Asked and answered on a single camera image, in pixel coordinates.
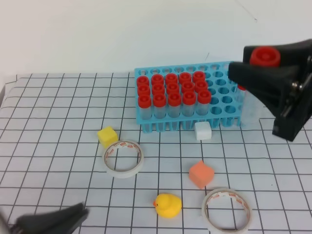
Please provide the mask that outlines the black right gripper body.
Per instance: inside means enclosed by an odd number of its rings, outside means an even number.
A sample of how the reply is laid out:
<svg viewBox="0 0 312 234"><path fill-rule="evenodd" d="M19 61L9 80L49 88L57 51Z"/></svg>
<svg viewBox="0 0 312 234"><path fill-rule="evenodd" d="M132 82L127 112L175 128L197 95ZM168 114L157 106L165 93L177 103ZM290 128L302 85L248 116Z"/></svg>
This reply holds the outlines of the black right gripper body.
<svg viewBox="0 0 312 234"><path fill-rule="evenodd" d="M303 75L291 80L283 90L282 109L274 120L272 134L294 141L312 116L312 57L308 56Z"/></svg>

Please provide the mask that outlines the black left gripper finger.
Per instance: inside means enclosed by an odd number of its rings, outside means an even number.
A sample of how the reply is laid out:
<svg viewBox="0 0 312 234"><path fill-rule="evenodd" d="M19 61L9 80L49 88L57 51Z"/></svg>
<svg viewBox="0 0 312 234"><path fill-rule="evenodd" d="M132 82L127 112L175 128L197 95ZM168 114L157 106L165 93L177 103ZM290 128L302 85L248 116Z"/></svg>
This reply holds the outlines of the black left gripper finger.
<svg viewBox="0 0 312 234"><path fill-rule="evenodd" d="M88 217L83 203L43 214L22 215L9 228L11 234L72 234Z"/></svg>

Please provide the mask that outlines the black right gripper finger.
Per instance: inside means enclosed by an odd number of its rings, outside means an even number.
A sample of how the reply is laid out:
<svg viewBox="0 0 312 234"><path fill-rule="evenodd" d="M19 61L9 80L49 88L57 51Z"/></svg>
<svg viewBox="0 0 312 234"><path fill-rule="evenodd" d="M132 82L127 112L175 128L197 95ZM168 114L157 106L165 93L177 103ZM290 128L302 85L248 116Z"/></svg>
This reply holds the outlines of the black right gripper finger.
<svg viewBox="0 0 312 234"><path fill-rule="evenodd" d="M282 109L282 97L284 88L288 83L299 77L300 68L297 65L282 67L259 67L251 66L242 62L231 62L229 65L229 79L243 86L247 91L251 84L249 77L259 75L263 79L263 85L259 92L251 90L269 110L277 117Z"/></svg>
<svg viewBox="0 0 312 234"><path fill-rule="evenodd" d="M304 66L312 55L312 40L282 45L246 46L243 62L259 66Z"/></svg>

